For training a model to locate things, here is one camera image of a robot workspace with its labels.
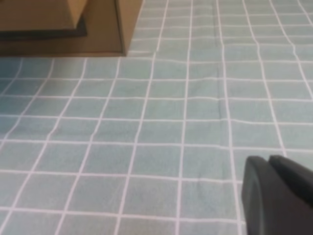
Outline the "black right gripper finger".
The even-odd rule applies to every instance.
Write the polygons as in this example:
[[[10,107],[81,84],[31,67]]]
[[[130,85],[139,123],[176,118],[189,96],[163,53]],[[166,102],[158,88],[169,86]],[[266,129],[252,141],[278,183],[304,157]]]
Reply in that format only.
[[[313,233],[313,172],[297,162],[249,156],[241,197],[248,235]]]

